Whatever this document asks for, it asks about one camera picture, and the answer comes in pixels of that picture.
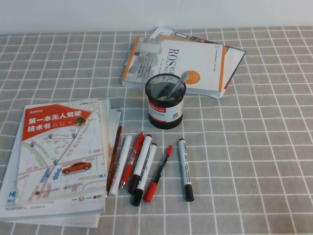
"pen holder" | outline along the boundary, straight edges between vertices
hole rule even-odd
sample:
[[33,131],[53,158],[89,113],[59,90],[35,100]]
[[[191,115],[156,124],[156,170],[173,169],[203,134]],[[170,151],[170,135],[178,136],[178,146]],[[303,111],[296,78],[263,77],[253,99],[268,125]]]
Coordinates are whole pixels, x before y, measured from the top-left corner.
[[186,84],[180,85],[172,94],[171,99],[165,101],[178,81],[179,77],[174,74],[161,73],[153,76],[146,83],[149,120],[153,126],[160,129],[172,129],[181,123]]

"white wall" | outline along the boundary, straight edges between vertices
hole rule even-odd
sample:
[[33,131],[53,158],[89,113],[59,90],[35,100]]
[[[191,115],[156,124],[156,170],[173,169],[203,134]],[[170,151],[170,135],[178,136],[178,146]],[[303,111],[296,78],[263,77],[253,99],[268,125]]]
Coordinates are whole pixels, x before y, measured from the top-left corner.
[[0,33],[313,25],[311,0],[0,0]]

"orange circle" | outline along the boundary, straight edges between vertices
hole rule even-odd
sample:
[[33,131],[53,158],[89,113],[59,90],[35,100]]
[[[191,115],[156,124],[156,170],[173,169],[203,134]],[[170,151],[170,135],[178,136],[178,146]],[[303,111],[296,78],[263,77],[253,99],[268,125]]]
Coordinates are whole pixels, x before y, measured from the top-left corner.
[[185,81],[186,84],[196,84],[200,81],[200,74],[198,74],[196,71],[188,70],[186,72],[189,75],[188,79]]

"marker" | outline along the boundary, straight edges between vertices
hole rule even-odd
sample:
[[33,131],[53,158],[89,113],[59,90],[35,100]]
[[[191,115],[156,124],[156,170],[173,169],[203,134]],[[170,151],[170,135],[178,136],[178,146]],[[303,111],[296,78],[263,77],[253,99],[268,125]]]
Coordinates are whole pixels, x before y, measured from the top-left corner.
[[153,182],[150,184],[150,186],[146,192],[146,195],[143,199],[146,202],[151,202],[151,200],[152,200],[153,194],[155,193],[156,188],[157,188],[157,184],[161,178],[162,171],[163,171],[163,169],[167,163],[169,156],[171,155],[172,149],[173,149],[173,146],[171,146],[171,145],[168,146],[166,154],[164,156],[164,159],[163,159],[161,165],[159,166],[159,168],[157,169],[156,176],[154,177]]
[[145,162],[143,164],[143,168],[142,168],[142,171],[140,174],[140,181],[139,181],[139,184],[135,190],[134,200],[132,203],[136,207],[139,207],[139,205],[140,205],[141,197],[143,194],[143,190],[145,188],[145,184],[146,184],[146,181],[148,178],[148,174],[149,174],[149,170],[151,168],[153,158],[154,158],[155,153],[156,153],[156,149],[157,149],[157,145],[155,143],[152,143],[150,145],[147,157],[146,157]]
[[191,186],[191,180],[190,180],[190,174],[189,174],[186,142],[185,142],[185,139],[183,138],[179,140],[179,153],[180,153],[180,161],[181,161],[181,166],[182,166],[182,174],[184,178],[186,201],[192,202],[195,198],[192,192],[192,186]]
[[109,196],[115,197],[117,194],[119,182],[122,177],[124,165],[128,156],[128,151],[131,146],[132,136],[127,136],[123,145],[121,156],[119,157],[117,168],[113,177],[112,186],[109,192]]
[[134,164],[135,158],[141,151],[141,147],[142,147],[144,139],[145,139],[145,137],[143,135],[143,132],[141,132],[140,135],[137,137],[137,140],[136,140],[136,143],[134,145],[131,158],[129,159],[127,167],[125,169],[125,172],[124,172],[124,175],[123,175],[123,178],[122,178],[122,182],[121,182],[121,189],[123,189],[123,187],[127,184],[128,178],[129,178],[129,176],[132,173],[132,168],[133,168],[133,164]]
[[129,185],[129,188],[128,188],[128,192],[130,194],[135,193],[135,190],[139,183],[141,170],[145,162],[151,140],[152,140],[152,136],[146,135],[145,140],[143,141],[142,148],[138,157],[137,165],[135,167],[134,174],[132,176],[131,184]]

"white marker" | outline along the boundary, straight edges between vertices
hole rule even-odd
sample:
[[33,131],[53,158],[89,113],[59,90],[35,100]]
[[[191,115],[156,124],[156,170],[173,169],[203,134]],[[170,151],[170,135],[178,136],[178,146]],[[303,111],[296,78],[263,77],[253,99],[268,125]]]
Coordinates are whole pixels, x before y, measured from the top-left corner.
[[190,180],[186,142],[185,142],[185,139],[183,138],[179,140],[179,153],[180,153],[180,161],[181,161],[181,166],[182,166],[182,175],[184,178],[186,201],[192,202],[195,198],[192,192],[192,186],[191,186],[191,180]]
[[142,171],[141,171],[141,174],[140,174],[140,181],[139,181],[139,184],[138,184],[138,186],[136,188],[135,195],[134,195],[134,200],[133,200],[133,203],[132,203],[136,207],[139,207],[139,205],[140,205],[140,201],[141,201],[141,198],[142,198],[143,190],[145,188],[145,184],[146,184],[146,181],[147,181],[147,178],[148,178],[148,174],[149,174],[149,171],[150,171],[150,167],[151,167],[153,158],[154,158],[155,153],[156,153],[156,149],[157,149],[157,145],[155,143],[152,143],[150,145],[149,152],[148,152],[147,157],[145,159],[145,162],[143,164],[143,168],[142,168]]
[[117,194],[119,182],[122,177],[124,165],[127,159],[129,148],[131,146],[131,142],[132,142],[132,136],[127,136],[123,145],[121,156],[119,157],[119,160],[118,160],[118,164],[117,164],[117,168],[113,177],[113,182],[112,182],[112,186],[109,192],[109,196],[115,197]]
[[147,153],[149,150],[151,140],[152,140],[152,136],[146,135],[145,140],[143,141],[142,148],[141,148],[141,151],[140,151],[140,154],[138,157],[137,165],[136,165],[136,168],[134,170],[134,174],[132,176],[130,187],[128,189],[128,192],[130,194],[135,193],[135,190],[136,190],[137,185],[139,183],[141,170],[142,170],[143,164],[145,163],[145,159],[146,159],[146,156],[147,156]]

